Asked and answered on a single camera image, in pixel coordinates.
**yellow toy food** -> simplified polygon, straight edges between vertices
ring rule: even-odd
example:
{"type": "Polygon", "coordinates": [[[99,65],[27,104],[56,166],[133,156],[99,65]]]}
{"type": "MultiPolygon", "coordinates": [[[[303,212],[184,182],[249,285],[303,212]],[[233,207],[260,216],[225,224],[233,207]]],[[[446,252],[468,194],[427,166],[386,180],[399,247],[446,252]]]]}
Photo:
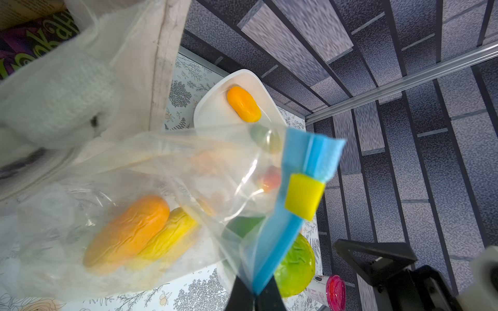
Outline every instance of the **yellow toy food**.
{"type": "Polygon", "coordinates": [[[168,203],[161,197],[141,198],[92,240],[83,265],[97,274],[116,270],[135,257],[163,229],[168,216],[168,203]]]}
{"type": "Polygon", "coordinates": [[[228,103],[245,122],[257,122],[261,119],[261,110],[254,98],[241,87],[233,87],[227,94],[228,103]]]}
{"type": "Polygon", "coordinates": [[[196,228],[197,222],[181,207],[172,210],[164,228],[126,266],[140,270],[165,255],[168,255],[168,261],[176,261],[190,247],[190,243],[183,238],[196,228]],[[169,254],[170,250],[173,250],[175,254],[169,254]]]}

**light green toy fruit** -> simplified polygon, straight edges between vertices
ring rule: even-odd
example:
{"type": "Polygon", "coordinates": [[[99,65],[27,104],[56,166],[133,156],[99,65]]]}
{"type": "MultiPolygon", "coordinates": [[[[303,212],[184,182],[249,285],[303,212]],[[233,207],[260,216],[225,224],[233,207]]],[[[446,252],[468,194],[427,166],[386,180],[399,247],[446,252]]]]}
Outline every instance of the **light green toy fruit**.
{"type": "Polygon", "coordinates": [[[315,276],[315,254],[300,233],[275,271],[275,281],[283,298],[302,292],[315,276]]]}
{"type": "MultiPolygon", "coordinates": [[[[243,238],[263,219],[264,217],[239,216],[227,224],[227,229],[243,238]]],[[[228,239],[228,232],[224,232],[223,236],[228,239]]],[[[227,260],[223,264],[227,271],[234,274],[227,260]]],[[[310,243],[301,233],[297,235],[287,255],[278,265],[274,276],[283,298],[297,295],[310,284],[315,276],[315,254],[310,243]]]]}

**plastic zipper bag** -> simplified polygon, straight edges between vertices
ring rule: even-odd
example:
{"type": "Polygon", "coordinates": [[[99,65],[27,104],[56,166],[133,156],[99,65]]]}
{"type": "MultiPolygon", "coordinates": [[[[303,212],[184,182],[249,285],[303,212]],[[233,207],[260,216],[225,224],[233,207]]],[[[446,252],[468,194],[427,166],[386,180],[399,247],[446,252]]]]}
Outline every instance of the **plastic zipper bag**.
{"type": "Polygon", "coordinates": [[[314,214],[343,145],[261,123],[128,139],[19,206],[16,294],[69,301],[145,290],[222,259],[258,294],[314,214]],[[177,208],[196,226],[162,252],[161,226],[177,208]]]}

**leaf pattern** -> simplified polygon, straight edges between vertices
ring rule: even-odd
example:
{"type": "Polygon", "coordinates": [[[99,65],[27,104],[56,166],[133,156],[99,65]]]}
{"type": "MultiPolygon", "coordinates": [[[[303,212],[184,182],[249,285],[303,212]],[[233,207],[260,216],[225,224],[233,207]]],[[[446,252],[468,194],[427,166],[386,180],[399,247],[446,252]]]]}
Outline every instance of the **leaf pattern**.
{"type": "Polygon", "coordinates": [[[282,114],[282,117],[288,126],[306,131],[306,123],[304,122],[304,119],[302,119],[296,115],[293,115],[290,112],[288,112],[287,110],[284,110],[278,106],[277,106],[277,108],[280,111],[280,113],[282,114]]]}
{"type": "Polygon", "coordinates": [[[218,281],[218,273],[213,273],[206,280],[194,280],[185,291],[180,289],[173,308],[178,311],[222,311],[229,295],[218,281]]]}
{"type": "Polygon", "coordinates": [[[206,83],[206,85],[202,84],[202,83],[199,83],[198,85],[192,81],[189,81],[187,82],[187,85],[191,88],[191,89],[195,89],[196,92],[200,92],[200,91],[209,91],[213,86],[210,86],[209,83],[206,83]]]}
{"type": "Polygon", "coordinates": [[[64,305],[49,298],[17,299],[10,294],[0,296],[0,311],[59,311],[64,305]]]}
{"type": "Polygon", "coordinates": [[[133,306],[136,305],[136,303],[139,302],[147,292],[148,291],[143,291],[133,295],[119,295],[118,300],[122,303],[122,305],[115,308],[115,311],[124,311],[124,308],[126,308],[126,311],[132,311],[133,306]]]}
{"type": "Polygon", "coordinates": [[[171,91],[169,93],[169,100],[175,107],[186,107],[192,97],[190,92],[185,89],[185,84],[181,81],[173,80],[171,83],[171,91]]]}

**plastic toy food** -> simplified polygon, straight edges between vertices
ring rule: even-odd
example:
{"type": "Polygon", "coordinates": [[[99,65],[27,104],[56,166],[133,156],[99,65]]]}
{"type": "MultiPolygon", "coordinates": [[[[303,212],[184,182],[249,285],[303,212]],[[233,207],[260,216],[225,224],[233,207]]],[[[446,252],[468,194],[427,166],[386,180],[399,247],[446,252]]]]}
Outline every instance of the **plastic toy food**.
{"type": "Polygon", "coordinates": [[[83,265],[97,274],[116,270],[136,256],[164,228],[168,217],[168,203],[161,197],[139,199],[92,240],[83,265]]]}
{"type": "Polygon", "coordinates": [[[315,276],[315,254],[300,233],[275,271],[275,281],[283,298],[302,292],[315,276]]]}
{"type": "Polygon", "coordinates": [[[233,87],[228,91],[227,100],[230,106],[245,122],[257,122],[261,119],[261,109],[251,94],[241,87],[233,87]]]}
{"type": "Polygon", "coordinates": [[[272,154],[282,151],[283,143],[276,131],[261,124],[254,124],[250,128],[249,134],[256,145],[264,151],[272,154]]]}
{"type": "MultiPolygon", "coordinates": [[[[137,257],[127,263],[127,267],[140,270],[152,262],[162,258],[170,251],[177,243],[184,243],[190,246],[187,241],[183,241],[183,237],[188,236],[197,228],[197,222],[192,219],[181,207],[171,211],[169,219],[164,228],[158,232],[141,250],[137,257]]],[[[188,247],[175,247],[174,258],[180,258],[188,247]]]]}
{"type": "Polygon", "coordinates": [[[259,179],[259,186],[264,192],[270,192],[280,187],[282,182],[282,170],[276,166],[270,166],[259,179]]]}

